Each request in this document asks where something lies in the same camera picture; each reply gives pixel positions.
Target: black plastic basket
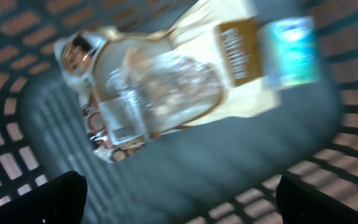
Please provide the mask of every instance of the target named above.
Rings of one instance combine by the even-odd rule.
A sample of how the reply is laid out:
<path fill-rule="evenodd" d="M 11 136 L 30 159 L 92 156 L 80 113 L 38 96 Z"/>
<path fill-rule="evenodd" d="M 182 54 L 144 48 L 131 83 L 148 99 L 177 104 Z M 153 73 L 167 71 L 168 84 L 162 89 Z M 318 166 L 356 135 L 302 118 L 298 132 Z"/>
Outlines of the black plastic basket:
<path fill-rule="evenodd" d="M 34 101 L 35 95 L 49 94 L 40 91 L 39 85 L 43 84 L 49 86 L 54 95 L 70 99 L 73 103 L 70 108 L 78 106 L 76 95 L 63 84 L 60 77 L 53 56 L 53 43 L 59 37 L 78 30 L 108 24 L 114 24 L 122 30 L 150 32 L 154 28 L 146 22 L 156 18 L 162 23 L 159 29 L 166 29 L 170 23 L 165 18 L 178 18 L 194 2 L 0 0 L 0 205 L 66 171 L 58 169 L 58 166 L 45 166 L 53 164 L 55 156 L 68 156 L 65 148 L 78 147 L 75 144 L 59 145 L 59 138 L 74 138 L 77 144 L 88 144 L 86 138 L 78 137 L 85 136 L 81 128 L 69 129 L 69 132 L 76 133 L 74 137 L 57 134 L 54 140 L 49 141 L 50 145 L 37 144 L 38 139 L 48 136 L 35 133 L 32 128 L 35 124 L 32 122 L 59 126 L 63 117 L 77 121 L 82 119 L 79 110 L 66 110 L 64 105 L 59 105 L 60 102 L 48 102 L 47 95 L 44 96 L 46 100 L 39 102 L 39 105 Z M 358 1 L 336 4 L 329 0 L 307 0 L 303 3 L 315 18 L 320 44 L 339 82 L 346 114 L 341 132 L 332 144 L 284 174 L 311 192 L 318 189 L 358 210 L 358 200 L 349 200 L 358 196 L 358 36 L 355 36 L 358 33 Z M 48 120 L 50 109 L 45 110 L 44 117 L 32 117 L 32 111 L 44 110 L 46 103 L 49 103 L 48 108 L 61 106 L 63 109 L 60 114 L 63 117 Z M 120 208 L 114 208 L 116 213 L 103 212 L 110 203 L 103 198 L 103 194 L 111 191 L 109 188 L 114 187 L 115 181 L 125 180 L 110 176 L 105 164 L 91 162 L 91 167 L 82 164 L 85 156 L 91 157 L 91 151 L 81 157 L 66 158 L 78 160 L 76 166 L 67 166 L 67 170 L 80 170 L 88 179 L 84 222 L 107 223 L 125 219 L 120 217 Z M 106 178 L 102 183 L 109 184 L 96 184 L 101 177 Z M 279 220 L 280 215 L 273 206 L 275 187 L 279 180 L 280 176 L 276 176 L 214 210 L 200 207 L 200 217 L 192 223 Z M 329 191 L 336 186 L 339 186 L 336 191 Z"/>

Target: plastic wrapper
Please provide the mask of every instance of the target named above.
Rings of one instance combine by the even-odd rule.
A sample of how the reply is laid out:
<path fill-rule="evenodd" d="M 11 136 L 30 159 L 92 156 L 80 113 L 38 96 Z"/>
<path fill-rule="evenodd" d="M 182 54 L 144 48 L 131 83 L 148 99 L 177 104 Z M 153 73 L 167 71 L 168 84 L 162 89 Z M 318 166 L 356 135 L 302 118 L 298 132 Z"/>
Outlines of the plastic wrapper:
<path fill-rule="evenodd" d="M 207 64 L 175 52 L 147 58 L 137 49 L 128 50 L 106 89 L 135 97 L 150 133 L 185 128 L 181 125 L 213 110 L 223 97 Z"/>

